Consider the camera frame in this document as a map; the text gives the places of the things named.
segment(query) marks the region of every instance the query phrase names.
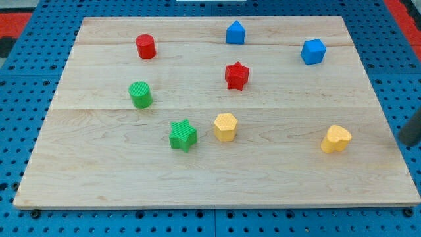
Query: green block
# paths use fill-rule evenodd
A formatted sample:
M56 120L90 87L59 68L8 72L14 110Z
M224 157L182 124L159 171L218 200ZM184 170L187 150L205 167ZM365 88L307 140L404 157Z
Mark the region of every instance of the green block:
M196 128L187 119L181 122L171 122L170 145L172 149L182 149L189 152L190 146L197 142Z
M152 104L152 95L146 82L135 82L129 87L130 98L133 106L144 109Z

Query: green cylinder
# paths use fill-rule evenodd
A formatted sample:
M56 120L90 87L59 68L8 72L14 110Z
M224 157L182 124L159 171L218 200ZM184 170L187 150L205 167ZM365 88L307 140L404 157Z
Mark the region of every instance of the green cylinder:
M134 107L144 109L152 104L151 90L146 82L135 82L129 87Z

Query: wooden table surface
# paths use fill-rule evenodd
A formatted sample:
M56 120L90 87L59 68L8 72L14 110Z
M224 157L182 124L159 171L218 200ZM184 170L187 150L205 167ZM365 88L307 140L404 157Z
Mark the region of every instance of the wooden table surface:
M239 20L246 44L225 44ZM152 34L157 56L137 55ZM305 40L327 47L321 64ZM226 65L251 69L227 90ZM153 104L133 107L145 81ZM233 142L218 113L239 121ZM170 123L189 119L198 143L171 149ZM353 140L325 154L337 124ZM409 206L420 196L340 16L85 18L14 204L19 209L189 209Z

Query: red star-shaped block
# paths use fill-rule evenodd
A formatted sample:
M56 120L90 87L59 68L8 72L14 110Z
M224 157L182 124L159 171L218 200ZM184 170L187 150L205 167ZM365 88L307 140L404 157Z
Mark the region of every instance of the red star-shaped block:
M236 62L234 65L225 66L225 81L228 89L243 90L244 84L249 81L250 69Z

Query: blue pentagonal block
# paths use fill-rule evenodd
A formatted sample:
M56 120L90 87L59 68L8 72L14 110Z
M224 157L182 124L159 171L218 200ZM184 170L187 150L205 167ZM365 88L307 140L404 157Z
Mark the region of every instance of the blue pentagonal block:
M226 43L244 44L245 29L236 20L228 29L226 29Z
M325 52L326 47L320 39L308 40L304 42L301 57L306 65L321 63Z

